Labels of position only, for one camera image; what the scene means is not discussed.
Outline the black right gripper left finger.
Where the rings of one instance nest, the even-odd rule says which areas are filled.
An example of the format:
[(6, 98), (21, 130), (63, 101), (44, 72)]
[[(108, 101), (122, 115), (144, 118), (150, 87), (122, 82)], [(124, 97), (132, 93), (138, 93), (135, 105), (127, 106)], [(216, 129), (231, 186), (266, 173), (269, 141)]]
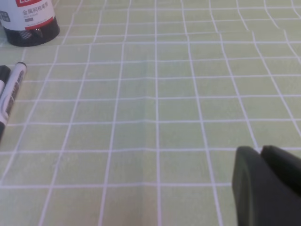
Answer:
[(237, 148), (232, 191), (239, 226), (301, 224), (301, 195), (282, 183), (251, 147)]

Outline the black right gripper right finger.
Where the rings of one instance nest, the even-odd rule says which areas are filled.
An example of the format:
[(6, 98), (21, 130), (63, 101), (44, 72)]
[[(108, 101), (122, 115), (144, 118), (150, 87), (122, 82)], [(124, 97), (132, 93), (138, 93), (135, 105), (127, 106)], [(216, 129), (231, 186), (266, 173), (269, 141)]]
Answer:
[(301, 194), (301, 159), (272, 145), (266, 145), (261, 157), (274, 174), (296, 194)]

